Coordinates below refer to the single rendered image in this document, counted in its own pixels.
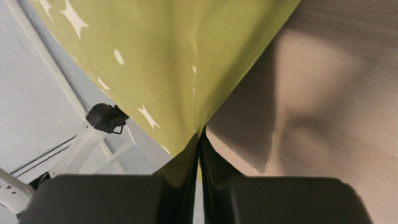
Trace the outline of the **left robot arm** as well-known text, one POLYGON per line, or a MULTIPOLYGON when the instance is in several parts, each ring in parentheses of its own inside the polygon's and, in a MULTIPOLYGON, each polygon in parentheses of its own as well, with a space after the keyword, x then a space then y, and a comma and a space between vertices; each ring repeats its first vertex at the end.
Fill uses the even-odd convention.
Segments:
POLYGON ((98 143, 112 133, 116 127, 126 125, 131 118, 117 104, 94 105, 85 117, 83 127, 68 150, 50 171, 46 171, 33 181, 24 183, 0 167, 0 202, 16 213, 20 220, 34 191, 47 179, 58 174, 78 174, 82 165, 98 143))

